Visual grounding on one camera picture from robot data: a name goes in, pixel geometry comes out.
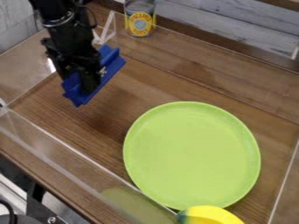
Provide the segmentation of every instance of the screw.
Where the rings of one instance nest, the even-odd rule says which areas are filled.
[[[49,224],[53,224],[56,222],[56,218],[55,217],[51,217],[49,219],[48,219],[48,223]]]

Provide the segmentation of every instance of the lime green plate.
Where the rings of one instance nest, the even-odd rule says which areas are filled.
[[[178,210],[230,206],[251,190],[260,171],[258,142],[243,122],[190,101],[142,115],[126,136],[124,160],[144,194]]]

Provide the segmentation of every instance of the yellow label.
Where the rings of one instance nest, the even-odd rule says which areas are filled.
[[[154,19],[150,14],[136,12],[128,18],[128,28],[138,37],[147,36],[152,29]]]

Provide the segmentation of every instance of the green plate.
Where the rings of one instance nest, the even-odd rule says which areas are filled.
[[[178,210],[230,206],[251,190],[260,171],[258,142],[243,122],[190,101],[142,115],[126,136],[124,160],[144,194]]]

